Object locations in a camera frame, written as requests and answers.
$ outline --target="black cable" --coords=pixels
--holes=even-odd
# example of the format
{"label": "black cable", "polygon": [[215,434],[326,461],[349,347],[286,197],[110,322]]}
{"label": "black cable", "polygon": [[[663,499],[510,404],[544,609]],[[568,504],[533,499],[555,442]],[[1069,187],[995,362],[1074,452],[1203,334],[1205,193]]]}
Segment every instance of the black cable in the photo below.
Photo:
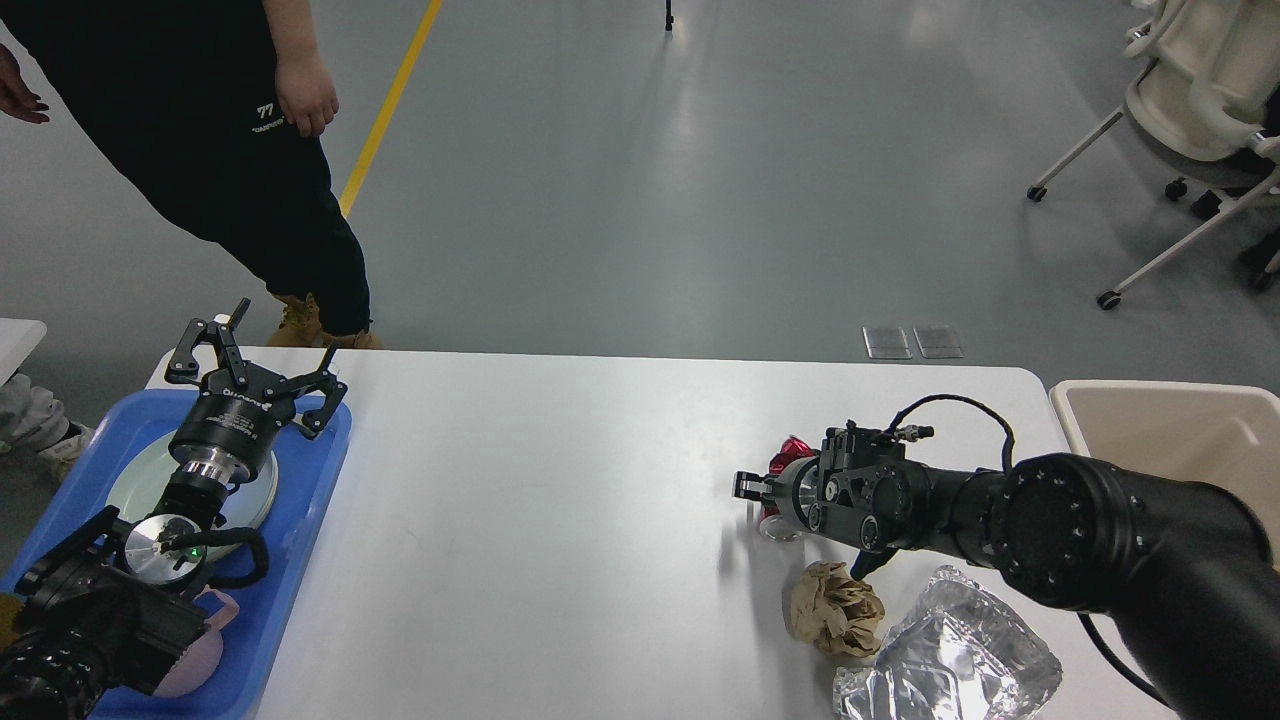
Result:
{"label": "black cable", "polygon": [[897,415],[895,415],[893,421],[890,423],[887,428],[884,428],[884,434],[887,436],[893,434],[893,432],[897,430],[897,427],[902,423],[902,420],[905,420],[908,415],[915,411],[916,407],[938,400],[954,400],[956,402],[964,402],[965,405],[973,405],[978,410],[982,410],[983,413],[989,415],[992,420],[1000,423],[1000,427],[1005,430],[1005,445],[1000,450],[1000,462],[1004,466],[1002,469],[1005,474],[1007,475],[1014,466],[1014,428],[1009,427],[1009,423],[1006,423],[1005,419],[1001,418],[998,413],[978,402],[977,400],[973,400],[972,397],[965,397],[963,395],[947,395],[947,393],[929,395],[922,397],[920,400],[916,400],[915,402],[908,405],[906,409],[901,410]]}
{"label": "black cable", "polygon": [[187,550],[201,544],[209,547],[224,547],[239,543],[248,546],[250,553],[253,556],[253,569],[239,577],[215,575],[209,579],[209,587],[211,588],[239,589],[247,588],[265,578],[268,569],[270,568],[271,559],[268,553],[266,541],[262,539],[262,533],[257,529],[232,528],[229,530],[204,530],[191,533],[161,544],[160,550],[163,552],[169,552],[170,550]]}
{"label": "black cable", "polygon": [[1098,633],[1097,625],[1093,624],[1093,618],[1089,618],[1083,612],[1079,612],[1078,616],[1080,618],[1080,624],[1084,625],[1084,632],[1089,635],[1089,639],[1093,641],[1093,647],[1098,648],[1098,652],[1102,653],[1102,657],[1107,659],[1107,662],[1110,662],[1111,666],[1115,667],[1115,671],[1124,675],[1124,679],[1133,683],[1135,688],[1147,693],[1147,696],[1149,696],[1151,700],[1158,702],[1160,705],[1164,705],[1165,707],[1169,707],[1169,703],[1165,702],[1164,697],[1161,697],[1160,691],[1157,691],[1147,680],[1142,679],[1140,675],[1130,670],[1129,666],[1124,664],[1124,660],[1120,660],[1116,656],[1116,653],[1111,650],[1111,646],[1107,644],[1107,641],[1102,639],[1102,634]]}

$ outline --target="white plate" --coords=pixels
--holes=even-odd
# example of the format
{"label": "white plate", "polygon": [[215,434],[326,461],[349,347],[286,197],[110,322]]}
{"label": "white plate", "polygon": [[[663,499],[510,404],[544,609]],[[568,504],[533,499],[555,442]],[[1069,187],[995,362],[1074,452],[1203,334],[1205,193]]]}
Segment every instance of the white plate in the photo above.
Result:
{"label": "white plate", "polygon": [[[150,515],[164,488],[169,484],[169,475],[178,469],[178,461],[169,455],[169,441],[174,433],[169,433],[151,445],[142,448],[133,456],[133,460],[115,478],[111,492],[106,497],[108,505],[120,509],[120,519],[137,523]],[[275,452],[268,456],[257,479],[244,483],[238,491],[227,497],[223,503],[223,516],[227,518],[227,528],[257,528],[266,519],[275,500],[276,477]],[[237,546],[214,547],[209,550],[209,560],[225,557]]]}

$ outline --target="tan boot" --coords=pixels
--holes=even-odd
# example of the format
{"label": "tan boot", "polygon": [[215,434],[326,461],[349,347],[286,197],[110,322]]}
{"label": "tan boot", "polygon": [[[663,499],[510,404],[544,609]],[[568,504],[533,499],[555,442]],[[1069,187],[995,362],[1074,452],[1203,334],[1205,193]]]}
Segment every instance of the tan boot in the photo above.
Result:
{"label": "tan boot", "polygon": [[268,347],[315,347],[320,336],[320,307],[310,295],[306,301],[291,295],[273,295],[284,304],[280,327],[268,338]]}
{"label": "tan boot", "polygon": [[337,342],[338,347],[343,350],[387,350],[387,346],[383,345],[381,338],[379,338],[378,336],[375,336],[369,331],[360,331],[356,334],[348,334],[348,336],[335,336],[320,331],[320,340],[323,341],[325,347],[329,347],[330,345]]}
{"label": "tan boot", "polygon": [[78,433],[67,439],[60,439],[36,454],[37,457],[49,465],[49,474],[59,483],[67,479],[67,475],[72,471],[72,465],[79,460],[79,456],[88,445],[93,442],[93,433],[97,432],[97,428],[90,428],[79,423],[73,424],[79,428]]}

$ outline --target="person's hand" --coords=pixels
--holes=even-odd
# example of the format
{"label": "person's hand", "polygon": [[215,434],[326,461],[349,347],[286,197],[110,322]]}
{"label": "person's hand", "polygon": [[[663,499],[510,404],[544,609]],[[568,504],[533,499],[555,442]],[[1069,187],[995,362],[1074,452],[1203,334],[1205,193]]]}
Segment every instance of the person's hand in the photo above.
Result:
{"label": "person's hand", "polygon": [[302,137],[319,137],[338,113],[338,91],[319,53],[280,58],[275,64],[275,94],[284,119]]}
{"label": "person's hand", "polygon": [[22,81],[22,70],[18,69],[13,53],[0,45],[0,113],[38,126],[49,122],[45,110],[49,110],[49,105],[41,102],[40,96]]}

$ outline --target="person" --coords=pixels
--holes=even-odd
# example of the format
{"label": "person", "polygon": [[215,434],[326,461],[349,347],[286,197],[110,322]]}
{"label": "person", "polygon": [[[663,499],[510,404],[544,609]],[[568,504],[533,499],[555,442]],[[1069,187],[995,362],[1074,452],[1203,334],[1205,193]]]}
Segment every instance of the person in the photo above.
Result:
{"label": "person", "polygon": [[[284,304],[268,345],[383,347],[319,141],[338,96],[308,0],[0,0],[0,20],[163,217]],[[0,110],[50,120],[4,46]]]}
{"label": "person", "polygon": [[[1276,254],[1280,254],[1280,228],[1271,231],[1258,242],[1242,250],[1238,258],[1245,268],[1254,273],[1263,273]],[[1258,287],[1265,288],[1268,284],[1271,281],[1265,279]]]}
{"label": "person", "polygon": [[27,375],[0,386],[0,455],[35,452],[60,483],[92,439],[93,428],[67,419],[63,402]]}

